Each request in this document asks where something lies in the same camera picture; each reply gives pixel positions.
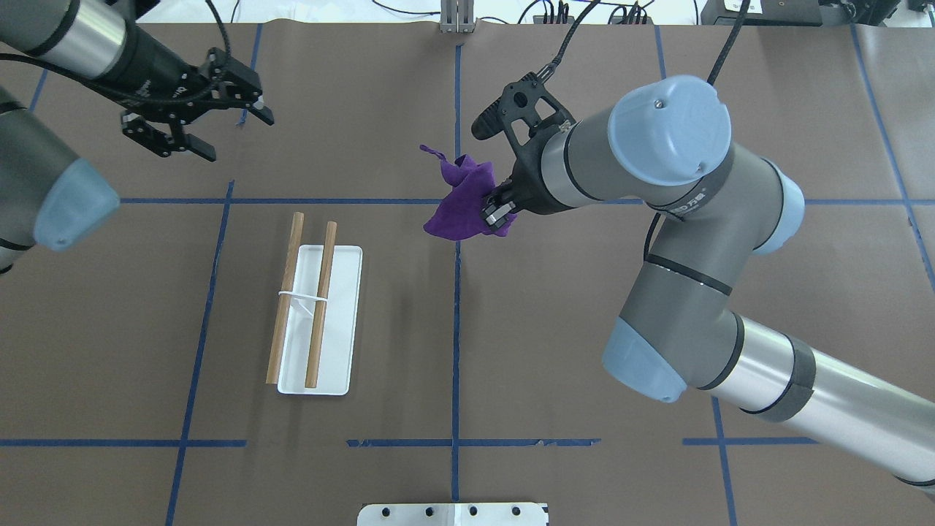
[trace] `light blue joint cap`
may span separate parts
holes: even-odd
[[[730,115],[708,82],[677,75],[624,95],[611,110],[607,134],[626,171],[649,184],[677,186],[724,161]]]
[[[805,196],[802,195],[801,188],[786,177],[772,161],[763,160],[770,163],[779,174],[779,182],[783,187],[783,209],[779,213],[779,223],[770,238],[754,249],[754,254],[757,255],[779,250],[783,243],[796,235],[798,228],[802,226],[802,219],[805,218]]]
[[[60,252],[97,230],[120,207],[120,196],[91,163],[78,159],[42,201],[33,237]]]
[[[654,400],[675,402],[688,387],[666,359],[619,317],[603,361],[611,376]]]

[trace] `wooden dowel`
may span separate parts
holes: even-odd
[[[328,221],[324,233],[322,250],[322,271],[318,274],[318,297],[328,297],[331,285],[331,267],[335,262],[335,238],[338,236],[338,224]],[[326,301],[315,302],[315,317],[311,323],[311,344],[309,345],[309,368],[305,372],[305,387],[318,386],[318,362],[322,359],[322,338],[324,336],[324,311]]]
[[[292,292],[295,282],[295,263],[298,261],[298,247],[302,244],[302,227],[305,225],[305,214],[293,213],[292,230],[289,231],[289,249],[286,252],[286,270],[282,273],[282,288]],[[273,328],[273,346],[269,350],[269,367],[266,368],[266,382],[276,384],[280,381],[280,362],[282,362],[282,347],[286,342],[286,318],[289,317],[288,294],[280,294],[280,302],[276,308],[276,325]]]

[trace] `purple towel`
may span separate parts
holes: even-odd
[[[491,232],[481,219],[483,198],[496,186],[493,163],[479,165],[470,155],[461,155],[451,164],[444,153],[436,152],[424,144],[419,148],[441,161],[441,178],[454,187],[441,200],[435,215],[425,223],[423,229],[433,236],[451,241],[466,240],[478,234],[505,237],[516,218],[515,213],[507,214],[507,223],[496,232]]]

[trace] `purple cloth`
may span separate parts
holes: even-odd
[[[441,178],[454,187],[441,200],[435,215],[425,223],[423,229],[433,236],[451,241],[466,240],[478,234],[506,237],[510,225],[516,219],[515,213],[508,213],[507,223],[496,232],[491,232],[481,219],[483,198],[496,187],[493,163],[477,164],[470,155],[461,155],[451,164],[444,153],[436,152],[424,144],[419,149],[433,154],[441,161]]]

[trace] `white floor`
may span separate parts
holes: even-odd
[[[380,0],[382,4],[413,12],[439,10],[439,0]],[[516,23],[530,0],[476,0],[476,17],[498,17]],[[698,9],[708,0],[698,0]],[[231,20],[237,0],[214,0],[225,21]],[[570,14],[576,15],[587,5],[583,0],[572,0]],[[587,23],[606,23],[613,6],[598,6],[588,15]],[[541,14],[542,6],[529,9],[523,23],[532,23],[532,16]],[[695,8],[692,0],[655,0],[647,8],[657,24],[693,24]],[[235,22],[268,22],[284,18],[301,22],[412,22],[436,20],[438,15],[405,15],[377,6],[370,0],[240,0]],[[204,0],[163,0],[141,22],[212,22]],[[927,13],[911,11],[906,0],[891,19],[890,27],[931,27]]]

